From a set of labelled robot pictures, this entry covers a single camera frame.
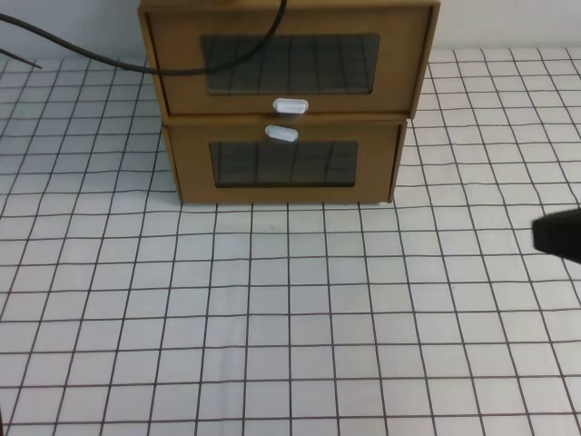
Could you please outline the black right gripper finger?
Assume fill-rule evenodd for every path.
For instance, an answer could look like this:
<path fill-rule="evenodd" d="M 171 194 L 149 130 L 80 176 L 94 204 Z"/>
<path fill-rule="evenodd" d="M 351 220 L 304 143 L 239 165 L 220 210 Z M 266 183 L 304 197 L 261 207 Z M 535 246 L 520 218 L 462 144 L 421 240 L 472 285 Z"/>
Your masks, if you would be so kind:
<path fill-rule="evenodd" d="M 581 210 L 550 213 L 532 222 L 536 250 L 573 263 L 581 262 Z"/>

